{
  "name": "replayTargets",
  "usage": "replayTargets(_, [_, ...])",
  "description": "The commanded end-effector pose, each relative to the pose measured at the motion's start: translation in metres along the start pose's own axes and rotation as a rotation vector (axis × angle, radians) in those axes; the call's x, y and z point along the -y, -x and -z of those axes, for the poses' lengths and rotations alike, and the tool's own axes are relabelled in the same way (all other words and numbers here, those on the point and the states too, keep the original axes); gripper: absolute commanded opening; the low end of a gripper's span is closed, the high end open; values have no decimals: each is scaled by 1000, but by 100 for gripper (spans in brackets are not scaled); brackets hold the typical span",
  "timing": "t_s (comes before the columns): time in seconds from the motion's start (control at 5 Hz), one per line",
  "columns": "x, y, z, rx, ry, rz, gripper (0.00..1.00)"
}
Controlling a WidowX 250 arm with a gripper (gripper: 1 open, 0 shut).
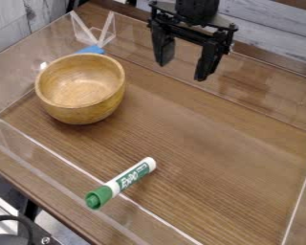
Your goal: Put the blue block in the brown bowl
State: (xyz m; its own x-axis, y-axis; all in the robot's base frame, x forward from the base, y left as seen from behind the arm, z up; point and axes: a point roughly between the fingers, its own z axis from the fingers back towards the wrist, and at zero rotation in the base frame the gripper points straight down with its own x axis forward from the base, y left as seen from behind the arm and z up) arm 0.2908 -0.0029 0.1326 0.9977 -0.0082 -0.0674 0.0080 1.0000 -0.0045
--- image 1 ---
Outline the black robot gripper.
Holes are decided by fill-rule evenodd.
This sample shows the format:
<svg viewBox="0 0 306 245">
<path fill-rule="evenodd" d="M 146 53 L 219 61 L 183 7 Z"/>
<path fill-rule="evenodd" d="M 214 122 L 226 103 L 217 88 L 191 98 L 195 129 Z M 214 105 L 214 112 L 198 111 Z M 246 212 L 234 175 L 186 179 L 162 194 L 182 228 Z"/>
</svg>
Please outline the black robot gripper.
<svg viewBox="0 0 306 245">
<path fill-rule="evenodd" d="M 226 44 L 231 44 L 238 27 L 218 14 L 219 0 L 151 0 L 149 7 L 151 20 L 159 18 L 173 25 L 214 28 L 226 35 Z M 151 26 L 151 42 L 155 62 L 163 67 L 174 57 L 174 37 L 159 25 Z M 202 44 L 194 80 L 203 81 L 214 73 L 222 55 L 223 47 L 217 41 Z"/>
</svg>

